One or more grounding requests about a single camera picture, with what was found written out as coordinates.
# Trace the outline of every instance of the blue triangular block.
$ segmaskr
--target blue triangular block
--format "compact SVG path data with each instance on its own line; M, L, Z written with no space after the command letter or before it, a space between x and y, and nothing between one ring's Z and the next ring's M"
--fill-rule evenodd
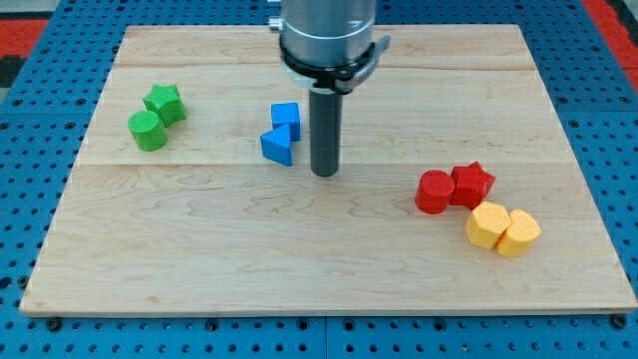
M301 140L301 118L299 117L299 105L296 103L273 104L270 106L270 116L272 118L273 129L283 125L289 125L290 140L292 142Z
M269 160L284 166L292 166L290 126L282 125L261 135L261 151L263 156Z

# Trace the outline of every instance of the red surface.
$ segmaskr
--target red surface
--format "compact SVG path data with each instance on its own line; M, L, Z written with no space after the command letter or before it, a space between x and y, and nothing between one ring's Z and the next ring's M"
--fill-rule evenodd
M487 197L496 181L496 177L485 172L478 162L453 168L452 179L456 189L450 204L469 209L476 208Z
M616 11L605 0L582 0L605 42L638 91L638 48L629 39L627 29L618 22Z
M415 203L428 214L439 214L446 210L455 190L452 177L439 170L430 170L421 176Z
M0 20L0 58L13 55L26 59L49 20Z

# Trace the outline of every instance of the metal cylinder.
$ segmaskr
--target metal cylinder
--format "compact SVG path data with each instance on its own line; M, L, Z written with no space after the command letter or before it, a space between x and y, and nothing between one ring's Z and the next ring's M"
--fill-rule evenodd
M298 61L346 65L372 43L376 0L282 0L282 44Z
M341 95L310 92L310 168L320 177L339 170Z

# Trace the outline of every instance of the green block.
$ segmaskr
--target green block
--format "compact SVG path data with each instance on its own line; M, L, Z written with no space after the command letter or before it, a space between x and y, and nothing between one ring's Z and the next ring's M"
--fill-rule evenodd
M144 97L147 110L158 114L164 127L186 118L181 96L176 85L153 85L151 93Z
M129 131L142 151L159 150L167 140L160 117L152 111L133 114L129 119Z

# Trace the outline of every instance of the wood grain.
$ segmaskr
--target wood grain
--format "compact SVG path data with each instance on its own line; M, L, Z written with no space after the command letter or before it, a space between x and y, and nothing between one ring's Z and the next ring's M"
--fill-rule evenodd
M386 26L344 102L343 165L308 167L307 96L259 27L130 27L21 302L33 316L491 315L637 306L517 27ZM176 83L188 119L142 153L128 115ZM288 169L261 156L296 101ZM468 243L469 211L427 215L421 174L481 161L489 199L543 236L519 258Z

